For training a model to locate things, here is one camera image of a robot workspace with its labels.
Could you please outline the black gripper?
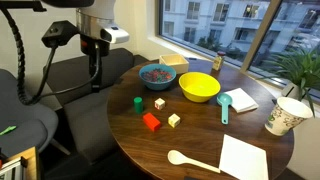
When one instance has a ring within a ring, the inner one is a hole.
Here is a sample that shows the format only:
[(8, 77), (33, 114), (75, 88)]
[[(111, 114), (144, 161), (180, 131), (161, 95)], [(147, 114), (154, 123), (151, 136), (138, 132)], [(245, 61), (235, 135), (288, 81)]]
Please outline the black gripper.
[(102, 58), (109, 54), (109, 43), (102, 40), (81, 40), (81, 51), (89, 56), (91, 91), (98, 93), (102, 83)]

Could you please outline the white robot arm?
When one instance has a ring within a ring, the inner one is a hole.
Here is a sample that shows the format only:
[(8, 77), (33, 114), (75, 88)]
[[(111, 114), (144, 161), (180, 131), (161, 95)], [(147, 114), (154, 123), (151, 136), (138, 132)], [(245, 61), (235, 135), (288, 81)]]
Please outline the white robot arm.
[[(69, 21), (54, 22), (42, 42), (46, 47), (55, 50), (64, 46), (76, 34), (80, 35), (81, 51), (89, 56), (90, 80), (81, 86), (91, 85), (93, 92), (98, 92), (102, 83), (102, 58), (109, 54), (111, 44), (124, 43), (129, 34), (114, 21), (116, 0), (43, 0), (59, 8), (76, 9), (76, 25)], [(66, 89), (72, 91), (80, 85)]]

